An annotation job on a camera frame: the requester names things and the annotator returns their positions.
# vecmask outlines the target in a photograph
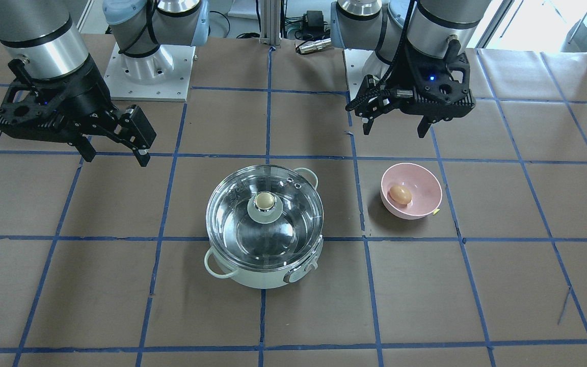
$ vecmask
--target pink bowl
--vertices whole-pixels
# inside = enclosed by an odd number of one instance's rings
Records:
[[[412,201],[401,205],[389,195],[392,186],[404,185],[412,193]],[[425,167],[414,163],[398,163],[389,167],[382,176],[380,197],[394,216],[403,219],[424,218],[435,211],[443,200],[441,184]]]

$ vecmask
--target egg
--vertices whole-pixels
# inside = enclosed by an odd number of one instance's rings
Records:
[[[409,204],[412,201],[412,192],[403,185],[395,185],[389,189],[389,195],[394,202],[401,205]]]

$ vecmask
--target black cable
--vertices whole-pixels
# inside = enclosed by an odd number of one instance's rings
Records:
[[[255,12],[257,13],[257,26],[259,27],[259,32],[261,33],[261,18],[259,18],[259,0],[255,0]]]
[[[222,17],[226,18],[226,22],[228,23],[228,32],[226,32],[226,35],[223,38],[228,37],[228,35],[230,35],[230,19],[228,19],[226,14],[223,14],[222,12],[217,12],[216,10],[210,10],[210,13],[216,13],[216,14],[219,14]]]
[[[358,107],[362,103],[366,102],[366,100],[369,100],[371,98],[375,98],[378,96],[383,96],[387,92],[385,90],[380,90],[380,86],[382,85],[382,83],[384,83],[384,81],[386,81],[389,78],[389,76],[391,75],[391,72],[393,72],[393,68],[394,68],[394,65],[396,65],[396,61],[398,60],[398,56],[400,55],[400,51],[402,51],[403,47],[405,46],[407,29],[409,28],[409,20],[412,16],[412,12],[414,12],[414,3],[415,2],[416,2],[416,0],[411,0],[409,2],[409,8],[407,9],[407,16],[405,18],[405,23],[403,25],[403,31],[400,34],[400,40],[398,42],[398,47],[395,49],[395,54],[393,55],[393,60],[391,60],[391,65],[389,65],[389,68],[386,70],[386,72],[384,73],[384,75],[382,76],[380,81],[377,82],[377,84],[375,84],[375,86],[366,90],[366,93],[364,95],[362,95],[361,97],[355,97],[355,99],[351,100],[347,105],[345,105],[346,111],[352,111],[352,110],[356,109],[356,107]]]
[[[238,35],[236,38],[238,38],[238,39],[255,39],[255,38],[259,38],[259,33],[255,33],[255,32],[242,33],[242,34]]]
[[[147,22],[144,24],[144,27],[142,27],[142,30],[140,30],[140,32],[137,34],[137,37],[135,37],[135,39],[133,39],[133,41],[124,49],[120,49],[119,50],[119,54],[125,54],[126,51],[128,51],[131,47],[135,46],[135,44],[137,43],[138,40],[140,40],[140,37],[142,37],[142,35],[144,35],[144,31],[147,30],[147,28],[149,28],[149,26],[153,27],[153,23],[152,20],[153,19],[153,15],[155,14],[156,9],[158,9],[158,2],[157,0],[147,0],[146,2],[146,7],[147,7],[147,12],[149,5],[151,6],[151,14],[147,13]]]

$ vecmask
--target glass lid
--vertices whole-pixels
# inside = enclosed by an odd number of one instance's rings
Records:
[[[226,260],[251,270],[300,262],[321,235],[323,206],[300,174],[275,165],[226,177],[207,205],[210,243]]]

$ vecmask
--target white pot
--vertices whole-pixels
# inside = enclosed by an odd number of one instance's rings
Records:
[[[295,281],[300,280],[303,276],[307,275],[311,270],[317,269],[319,256],[323,250],[323,237],[319,238],[318,244],[309,253],[309,256],[303,259],[300,263],[294,263],[282,267],[281,269],[275,269],[268,272],[256,271],[253,269],[242,269],[236,265],[231,264],[225,258],[223,258],[216,251],[215,248],[210,249],[205,254],[203,263],[207,272],[218,279],[231,278],[239,284],[249,286],[251,288],[257,288],[259,290],[269,290],[271,288],[278,288],[279,286],[287,285]],[[219,265],[219,268],[225,272],[225,274],[217,274],[214,270],[210,269],[209,258],[214,256],[214,260]]]
[[[310,183],[298,172],[314,177]],[[275,165],[240,169],[221,181],[207,205],[210,249],[205,269],[252,288],[298,281],[316,269],[323,249],[323,204],[308,169]],[[214,256],[223,274],[209,267]]]

